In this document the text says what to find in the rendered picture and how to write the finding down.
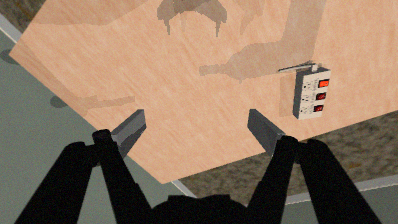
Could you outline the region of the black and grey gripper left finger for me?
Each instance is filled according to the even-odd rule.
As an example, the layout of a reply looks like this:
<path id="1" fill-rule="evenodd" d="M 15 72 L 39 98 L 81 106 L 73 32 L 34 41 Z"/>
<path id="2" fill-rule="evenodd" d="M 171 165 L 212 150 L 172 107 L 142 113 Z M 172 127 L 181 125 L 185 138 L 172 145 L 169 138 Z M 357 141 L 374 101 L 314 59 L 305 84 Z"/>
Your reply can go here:
<path id="1" fill-rule="evenodd" d="M 145 129 L 144 109 L 138 109 L 113 131 L 94 132 L 95 144 L 67 145 L 14 224 L 77 224 L 92 168 L 97 166 L 102 168 L 117 224 L 161 224 L 123 160 Z"/>

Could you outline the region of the white power strip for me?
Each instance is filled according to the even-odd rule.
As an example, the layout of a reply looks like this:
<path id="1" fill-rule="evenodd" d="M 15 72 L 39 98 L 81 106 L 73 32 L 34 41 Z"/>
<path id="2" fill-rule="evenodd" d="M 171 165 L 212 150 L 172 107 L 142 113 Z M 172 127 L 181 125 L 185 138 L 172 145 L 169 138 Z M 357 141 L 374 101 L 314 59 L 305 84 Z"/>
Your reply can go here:
<path id="1" fill-rule="evenodd" d="M 308 67 L 309 70 L 297 72 L 296 76 L 293 115 L 298 120 L 321 117 L 331 70 L 317 68 L 316 63 L 283 70 Z"/>

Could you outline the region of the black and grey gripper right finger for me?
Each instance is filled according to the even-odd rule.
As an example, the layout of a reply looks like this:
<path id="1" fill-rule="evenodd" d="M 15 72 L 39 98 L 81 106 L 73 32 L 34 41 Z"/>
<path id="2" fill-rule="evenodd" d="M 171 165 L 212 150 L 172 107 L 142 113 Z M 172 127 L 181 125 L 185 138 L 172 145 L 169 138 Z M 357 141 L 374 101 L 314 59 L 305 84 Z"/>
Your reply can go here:
<path id="1" fill-rule="evenodd" d="M 281 224 L 293 163 L 301 166 L 318 224 L 382 224 L 324 142 L 298 142 L 256 109 L 247 128 L 272 159 L 238 224 Z"/>

